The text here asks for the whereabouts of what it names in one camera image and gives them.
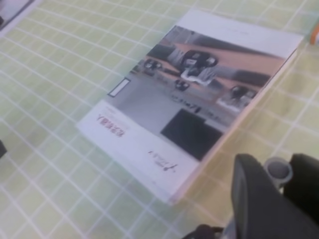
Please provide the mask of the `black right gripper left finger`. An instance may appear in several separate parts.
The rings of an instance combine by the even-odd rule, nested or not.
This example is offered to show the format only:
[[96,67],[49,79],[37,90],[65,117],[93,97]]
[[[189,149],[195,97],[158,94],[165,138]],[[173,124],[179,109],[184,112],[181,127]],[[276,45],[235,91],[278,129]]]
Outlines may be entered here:
[[283,221],[289,205],[264,170],[249,154],[237,154],[231,187],[233,218],[225,228],[227,239],[285,239]]

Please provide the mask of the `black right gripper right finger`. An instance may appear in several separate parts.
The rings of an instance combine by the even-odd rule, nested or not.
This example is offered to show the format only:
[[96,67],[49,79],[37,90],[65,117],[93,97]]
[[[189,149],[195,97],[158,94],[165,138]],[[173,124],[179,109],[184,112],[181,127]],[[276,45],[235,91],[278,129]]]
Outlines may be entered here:
[[312,219],[319,218],[319,161],[305,154],[293,154],[291,180],[284,195]]

